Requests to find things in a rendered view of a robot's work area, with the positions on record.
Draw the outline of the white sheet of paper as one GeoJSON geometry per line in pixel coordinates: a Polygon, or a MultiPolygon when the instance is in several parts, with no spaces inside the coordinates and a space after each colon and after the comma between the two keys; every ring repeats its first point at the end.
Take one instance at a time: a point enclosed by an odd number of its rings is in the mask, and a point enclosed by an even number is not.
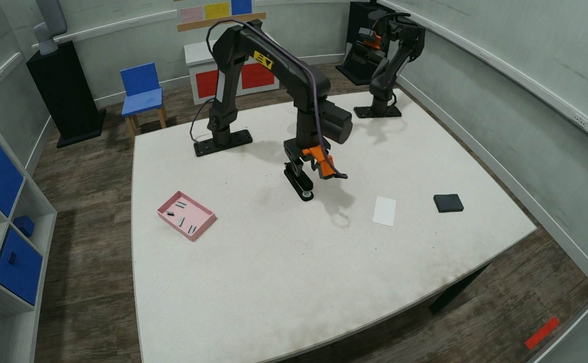
{"type": "Polygon", "coordinates": [[[396,200],[377,196],[373,222],[393,227],[396,200]]]}

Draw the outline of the pink shallow tray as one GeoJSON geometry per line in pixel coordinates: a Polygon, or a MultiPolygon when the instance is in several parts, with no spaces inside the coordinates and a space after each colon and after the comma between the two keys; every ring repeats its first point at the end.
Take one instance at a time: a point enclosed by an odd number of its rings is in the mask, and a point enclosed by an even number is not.
{"type": "Polygon", "coordinates": [[[215,212],[186,195],[181,190],[175,192],[174,195],[165,201],[156,211],[163,221],[166,221],[192,242],[194,242],[216,220],[215,212]],[[178,201],[186,204],[186,207],[181,208],[175,205],[178,201]],[[168,216],[166,211],[173,212],[174,216],[168,216]],[[184,217],[181,227],[177,225],[180,216],[184,217]],[[191,225],[196,226],[196,229],[195,232],[190,235],[188,231],[190,230],[191,225]]]}

